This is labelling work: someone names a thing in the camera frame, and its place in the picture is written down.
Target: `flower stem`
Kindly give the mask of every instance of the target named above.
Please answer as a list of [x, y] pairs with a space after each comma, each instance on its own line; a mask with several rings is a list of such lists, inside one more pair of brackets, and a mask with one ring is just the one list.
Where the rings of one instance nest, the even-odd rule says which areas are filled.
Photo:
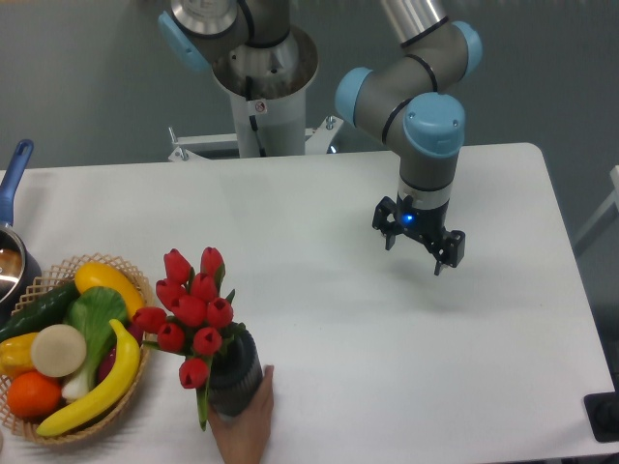
[[[210, 356], [204, 360], [209, 366], [209, 372], [211, 371], [211, 364], [213, 363], [213, 357]], [[211, 381], [211, 375], [209, 374], [206, 384], [199, 389], [195, 389], [195, 396], [197, 399], [197, 417], [200, 421], [200, 428], [202, 431], [206, 430], [206, 422], [209, 419], [209, 383]]]

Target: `wicker basket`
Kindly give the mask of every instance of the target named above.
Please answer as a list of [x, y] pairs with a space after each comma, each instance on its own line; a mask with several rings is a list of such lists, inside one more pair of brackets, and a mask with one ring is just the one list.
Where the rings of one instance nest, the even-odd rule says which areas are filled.
[[[148, 279], [139, 271], [138, 268], [121, 257], [101, 255], [97, 253], [93, 256], [76, 256], [72, 259], [63, 261], [59, 266], [52, 266], [51, 270], [44, 272], [43, 276], [37, 277], [33, 284], [27, 288], [26, 294], [19, 299], [19, 303], [15, 306], [14, 313], [22, 310], [25, 305], [36, 300], [40, 295], [48, 292], [52, 288], [61, 285], [68, 280], [72, 280], [77, 268], [89, 261], [105, 263], [118, 269], [133, 283], [135, 288], [144, 298], [146, 305], [154, 304], [155, 298], [150, 284], [148, 283]], [[9, 389], [9, 385], [11, 384], [11, 379], [4, 375], [0, 376], [0, 421], [4, 426], [8, 427], [14, 435], [24, 437], [26, 440], [40, 445], [65, 445], [88, 438], [110, 425], [125, 410], [128, 402], [135, 393], [136, 386], [142, 377], [142, 374], [144, 373], [144, 367], [148, 361], [149, 353], [150, 350], [142, 347], [142, 356], [137, 374], [133, 380], [133, 384], [121, 400], [117, 402], [102, 419], [95, 423], [91, 423], [84, 428], [59, 437], [40, 437], [36, 432], [37, 426], [39, 425], [38, 423], [17, 418], [9, 410], [9, 406], [7, 405], [7, 391]]]

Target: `human hand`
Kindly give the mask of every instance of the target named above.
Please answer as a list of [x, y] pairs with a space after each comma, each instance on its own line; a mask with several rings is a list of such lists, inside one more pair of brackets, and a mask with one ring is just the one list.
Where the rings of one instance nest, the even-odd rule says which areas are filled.
[[273, 413], [273, 366], [264, 369], [264, 378], [250, 405], [231, 422], [224, 421], [209, 405], [209, 423], [225, 464], [259, 464], [271, 436]]

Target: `blue pot handle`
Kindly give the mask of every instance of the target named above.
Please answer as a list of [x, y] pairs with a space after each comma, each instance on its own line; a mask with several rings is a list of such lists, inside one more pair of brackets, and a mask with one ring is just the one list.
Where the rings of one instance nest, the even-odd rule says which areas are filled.
[[0, 222], [13, 225], [13, 204], [15, 192], [26, 169], [30, 155], [35, 148], [32, 140], [24, 139], [17, 143], [15, 152], [0, 184]]

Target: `metal cylinder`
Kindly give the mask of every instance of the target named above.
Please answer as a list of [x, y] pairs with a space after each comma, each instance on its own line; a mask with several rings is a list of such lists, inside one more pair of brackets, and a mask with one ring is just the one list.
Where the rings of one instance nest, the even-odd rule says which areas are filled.
[[409, 43], [447, 17], [438, 0], [381, 0], [380, 3], [401, 44]]
[[314, 42], [294, 26], [281, 43], [242, 45], [213, 64], [230, 97], [241, 158], [305, 153], [306, 91], [317, 69]]
[[232, 26], [236, 0], [172, 0], [172, 13], [186, 29], [201, 36], [216, 36]]

